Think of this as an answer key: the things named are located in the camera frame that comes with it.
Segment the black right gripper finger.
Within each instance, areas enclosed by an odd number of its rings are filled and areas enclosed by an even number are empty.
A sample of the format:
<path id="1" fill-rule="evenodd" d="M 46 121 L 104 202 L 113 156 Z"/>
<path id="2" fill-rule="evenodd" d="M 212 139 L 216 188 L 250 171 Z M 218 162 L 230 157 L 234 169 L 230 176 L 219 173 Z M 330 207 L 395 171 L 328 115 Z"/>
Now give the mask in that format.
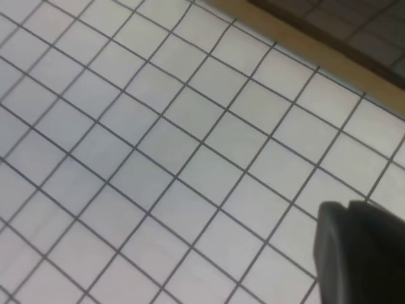
<path id="1" fill-rule="evenodd" d="M 323 202 L 313 255 L 322 303 L 404 303 L 404 221 L 393 213 Z"/>

